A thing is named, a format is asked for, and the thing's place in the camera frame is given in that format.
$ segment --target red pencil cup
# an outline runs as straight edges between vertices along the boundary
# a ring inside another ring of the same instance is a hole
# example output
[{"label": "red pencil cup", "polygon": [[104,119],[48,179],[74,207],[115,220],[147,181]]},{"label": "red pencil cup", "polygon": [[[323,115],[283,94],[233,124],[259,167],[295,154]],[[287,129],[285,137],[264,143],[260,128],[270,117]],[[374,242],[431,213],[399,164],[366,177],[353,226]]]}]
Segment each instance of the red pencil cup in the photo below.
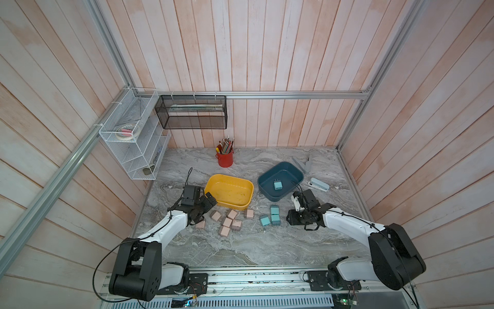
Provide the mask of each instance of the red pencil cup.
[{"label": "red pencil cup", "polygon": [[218,158],[218,164],[223,168],[229,168],[233,164],[233,149],[230,153],[221,154],[216,153],[216,157]]}]

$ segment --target dark teal plastic tray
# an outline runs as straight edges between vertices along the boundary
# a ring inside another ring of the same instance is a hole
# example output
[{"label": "dark teal plastic tray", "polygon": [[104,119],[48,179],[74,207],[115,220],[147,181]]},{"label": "dark teal plastic tray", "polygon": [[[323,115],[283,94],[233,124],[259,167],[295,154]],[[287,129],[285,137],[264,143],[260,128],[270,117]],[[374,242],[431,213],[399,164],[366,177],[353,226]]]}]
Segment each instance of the dark teal plastic tray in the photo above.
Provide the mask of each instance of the dark teal plastic tray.
[{"label": "dark teal plastic tray", "polygon": [[[264,194],[271,202],[278,202],[282,197],[292,192],[295,185],[292,183],[301,183],[304,179],[302,172],[290,162],[280,162],[273,168],[259,176],[257,184],[259,191]],[[283,189],[275,190],[274,181],[279,180],[283,185]]]}]

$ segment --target yellow plastic tray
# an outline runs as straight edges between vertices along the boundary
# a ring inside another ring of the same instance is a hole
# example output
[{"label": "yellow plastic tray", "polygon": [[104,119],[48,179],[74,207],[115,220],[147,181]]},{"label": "yellow plastic tray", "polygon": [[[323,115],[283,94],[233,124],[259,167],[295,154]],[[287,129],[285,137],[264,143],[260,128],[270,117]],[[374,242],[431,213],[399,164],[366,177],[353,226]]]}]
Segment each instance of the yellow plastic tray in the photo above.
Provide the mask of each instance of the yellow plastic tray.
[{"label": "yellow plastic tray", "polygon": [[254,184],[247,179],[216,174],[207,181],[204,192],[209,192],[219,206],[245,210],[252,199]]}]

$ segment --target wooden wall panel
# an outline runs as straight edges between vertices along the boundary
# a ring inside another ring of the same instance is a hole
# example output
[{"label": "wooden wall panel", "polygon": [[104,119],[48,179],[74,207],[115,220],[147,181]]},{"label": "wooden wall panel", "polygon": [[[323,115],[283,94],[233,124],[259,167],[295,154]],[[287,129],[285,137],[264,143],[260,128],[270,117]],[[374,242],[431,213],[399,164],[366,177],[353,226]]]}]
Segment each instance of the wooden wall panel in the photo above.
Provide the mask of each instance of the wooden wall panel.
[{"label": "wooden wall panel", "polygon": [[489,0],[430,2],[342,151],[374,220],[422,254],[428,308],[493,303],[493,17]]},{"label": "wooden wall panel", "polygon": [[[366,89],[413,3],[99,2],[136,85],[163,91]],[[334,146],[357,104],[229,100],[226,130],[173,130],[173,140],[212,147],[229,135],[237,147]]]},{"label": "wooden wall panel", "polygon": [[[0,3],[1,238],[124,86],[103,42],[82,2]],[[129,235],[145,188],[99,143],[0,280],[0,307],[93,307],[94,267]]]}]

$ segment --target black mesh basket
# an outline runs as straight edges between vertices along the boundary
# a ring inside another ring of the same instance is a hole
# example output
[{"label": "black mesh basket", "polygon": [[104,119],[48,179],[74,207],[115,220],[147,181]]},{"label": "black mesh basket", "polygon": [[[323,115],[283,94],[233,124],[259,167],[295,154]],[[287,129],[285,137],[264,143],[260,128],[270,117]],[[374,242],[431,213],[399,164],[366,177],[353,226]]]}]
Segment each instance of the black mesh basket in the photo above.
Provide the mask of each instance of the black mesh basket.
[{"label": "black mesh basket", "polygon": [[163,129],[226,129],[223,95],[161,95],[155,107]]}]

